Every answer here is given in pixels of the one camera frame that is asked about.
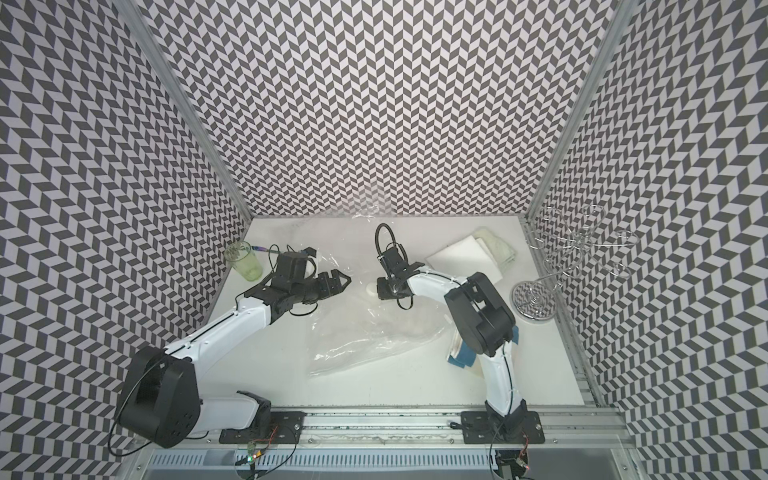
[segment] white cloth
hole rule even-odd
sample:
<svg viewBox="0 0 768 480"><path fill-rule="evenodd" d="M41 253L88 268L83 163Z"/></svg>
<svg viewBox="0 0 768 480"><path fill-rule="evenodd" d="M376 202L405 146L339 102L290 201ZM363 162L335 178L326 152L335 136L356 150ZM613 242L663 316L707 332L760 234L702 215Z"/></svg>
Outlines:
<svg viewBox="0 0 768 480"><path fill-rule="evenodd" d="M497 283L502 279L502 272L486 249L474 237L469 236L427 257L426 260L429 266L448 275L470 276L482 272L491 283Z"/></svg>

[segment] white table surface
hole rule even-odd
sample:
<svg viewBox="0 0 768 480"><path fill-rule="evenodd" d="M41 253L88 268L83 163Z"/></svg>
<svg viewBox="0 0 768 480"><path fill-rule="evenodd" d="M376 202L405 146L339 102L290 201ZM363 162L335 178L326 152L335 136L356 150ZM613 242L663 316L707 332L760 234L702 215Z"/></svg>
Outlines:
<svg viewBox="0 0 768 480"><path fill-rule="evenodd" d="M311 224L301 219L257 219L252 222L245 240L262 247L271 243L284 247L285 242L300 234L304 246L338 245L336 250L340 256L359 259L375 268L378 263L373 232L382 221L392 226L411 262L423 261L479 227L488 227L517 252L512 267L495 285L507 302L517 282L538 277L517 217L327 218L322 219L322 223L314 219ZM382 242L386 241L386 234L382 233ZM266 254L257 256L265 272L268 271ZM216 319L230 309L235 296L255 283L247 282L232 270L210 318ZM432 300L417 297L416 301ZM296 310L304 311L302 308L297 306ZM533 324L519 313L515 316L520 343L514 368L518 388L526 401L531 405L584 405L555 322ZM479 362L471 369L460 369L446 362L452 339L452 333L447 330L430 343L406 353L342 372L310 377L307 350L311 318L286 314L243 340L200 381L200 392L228 396L245 389L270 399L274 406L283 407L480 406L485 401L485 381Z"/></svg>

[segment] clear plastic bag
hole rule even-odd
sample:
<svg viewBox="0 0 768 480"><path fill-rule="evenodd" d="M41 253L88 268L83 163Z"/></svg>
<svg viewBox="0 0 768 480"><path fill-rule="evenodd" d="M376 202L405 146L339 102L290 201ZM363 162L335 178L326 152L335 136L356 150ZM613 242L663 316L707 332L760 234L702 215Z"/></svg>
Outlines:
<svg viewBox="0 0 768 480"><path fill-rule="evenodd" d="M413 308L402 310L376 296L376 278L384 274L373 244L379 223L369 214L311 217L280 234L295 250L316 248L317 271L337 268L352 278L344 293L322 300L308 317L311 376L407 352L452 326L448 308L434 300L416 298ZM407 308L410 300L401 304Z"/></svg>

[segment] round metal base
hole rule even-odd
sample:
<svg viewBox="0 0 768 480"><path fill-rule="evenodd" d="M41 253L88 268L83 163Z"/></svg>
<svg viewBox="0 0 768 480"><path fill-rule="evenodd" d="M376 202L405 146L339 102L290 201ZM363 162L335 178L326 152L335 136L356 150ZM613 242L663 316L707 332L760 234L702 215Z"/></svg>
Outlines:
<svg viewBox="0 0 768 480"><path fill-rule="evenodd" d="M543 322L554 317L554 294L540 282L520 282L512 287L512 305L521 315Z"/></svg>

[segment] black and white pattern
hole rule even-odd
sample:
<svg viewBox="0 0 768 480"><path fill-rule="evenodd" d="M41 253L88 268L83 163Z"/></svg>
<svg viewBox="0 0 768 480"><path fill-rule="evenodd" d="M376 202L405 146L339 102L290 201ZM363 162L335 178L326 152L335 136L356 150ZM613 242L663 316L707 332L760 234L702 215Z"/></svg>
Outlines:
<svg viewBox="0 0 768 480"><path fill-rule="evenodd" d="M111 475L130 355L197 327L244 222L107 0L0 18L0 477Z"/></svg>
<svg viewBox="0 0 768 480"><path fill-rule="evenodd" d="M642 3L548 199L640 234L566 294L654 478L768 478L766 17ZM603 267L622 259L623 282Z"/></svg>
<svg viewBox="0 0 768 480"><path fill-rule="evenodd" d="M524 213L615 0L140 0L255 215Z"/></svg>

